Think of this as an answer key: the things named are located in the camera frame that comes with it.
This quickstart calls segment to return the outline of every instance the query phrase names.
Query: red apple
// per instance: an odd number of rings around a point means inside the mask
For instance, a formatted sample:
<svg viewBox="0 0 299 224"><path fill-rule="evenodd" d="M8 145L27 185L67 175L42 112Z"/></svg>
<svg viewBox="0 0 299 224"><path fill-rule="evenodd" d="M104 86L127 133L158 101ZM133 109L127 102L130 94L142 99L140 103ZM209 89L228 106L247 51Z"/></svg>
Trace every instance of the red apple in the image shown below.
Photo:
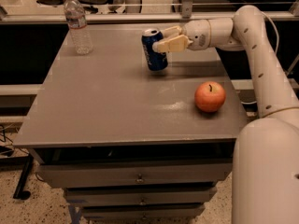
<svg viewBox="0 0 299 224"><path fill-rule="evenodd" d="M224 104L225 98L225 89L215 81L207 81L201 84L194 95L196 106L208 113L219 110Z"/></svg>

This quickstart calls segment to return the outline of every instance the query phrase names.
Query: blue can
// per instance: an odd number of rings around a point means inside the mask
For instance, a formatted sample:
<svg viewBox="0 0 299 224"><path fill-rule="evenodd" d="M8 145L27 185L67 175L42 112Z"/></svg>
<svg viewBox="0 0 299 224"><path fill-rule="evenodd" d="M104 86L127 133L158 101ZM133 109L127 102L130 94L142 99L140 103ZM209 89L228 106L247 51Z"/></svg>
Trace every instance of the blue can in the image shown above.
<svg viewBox="0 0 299 224"><path fill-rule="evenodd" d="M166 53L158 53L152 49L152 44L161 39L163 39L163 35L156 28L149 28L142 33L142 46L151 71L160 71L168 66Z"/></svg>

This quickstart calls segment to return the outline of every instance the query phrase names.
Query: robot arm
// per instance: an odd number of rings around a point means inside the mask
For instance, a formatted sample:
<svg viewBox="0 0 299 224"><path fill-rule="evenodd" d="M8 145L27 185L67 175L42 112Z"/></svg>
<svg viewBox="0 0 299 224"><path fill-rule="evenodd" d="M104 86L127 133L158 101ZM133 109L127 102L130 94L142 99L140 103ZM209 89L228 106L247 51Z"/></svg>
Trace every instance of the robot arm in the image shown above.
<svg viewBox="0 0 299 224"><path fill-rule="evenodd" d="M235 143L232 223L298 223L299 102L270 46L263 13L243 6L232 20L191 21L163 33L157 52L232 43L245 49L262 119L243 128Z"/></svg>

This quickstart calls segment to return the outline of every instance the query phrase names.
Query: gray table surface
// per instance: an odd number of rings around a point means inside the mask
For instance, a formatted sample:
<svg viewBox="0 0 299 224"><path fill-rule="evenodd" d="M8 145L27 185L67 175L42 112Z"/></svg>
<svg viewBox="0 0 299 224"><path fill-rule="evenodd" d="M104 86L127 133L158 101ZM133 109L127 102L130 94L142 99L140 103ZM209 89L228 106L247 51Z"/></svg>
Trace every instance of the gray table surface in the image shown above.
<svg viewBox="0 0 299 224"><path fill-rule="evenodd" d="M169 53L168 67L151 72L141 34L152 26L90 25L94 48L87 56L76 54L67 35L14 145L96 147L236 139L247 116L217 52ZM214 114L194 104L196 88L207 80L220 82L227 92L223 107Z"/></svg>

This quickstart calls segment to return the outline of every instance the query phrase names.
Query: plastic bottle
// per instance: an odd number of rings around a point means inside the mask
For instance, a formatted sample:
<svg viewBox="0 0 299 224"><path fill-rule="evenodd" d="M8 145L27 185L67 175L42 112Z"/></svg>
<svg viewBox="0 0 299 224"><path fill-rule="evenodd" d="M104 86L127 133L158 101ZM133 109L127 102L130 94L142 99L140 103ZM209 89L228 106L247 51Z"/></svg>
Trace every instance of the plastic bottle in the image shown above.
<svg viewBox="0 0 299 224"><path fill-rule="evenodd" d="M77 54L90 53L93 50L93 43L87 29L85 10L82 4L78 0L65 0L64 14Z"/></svg>

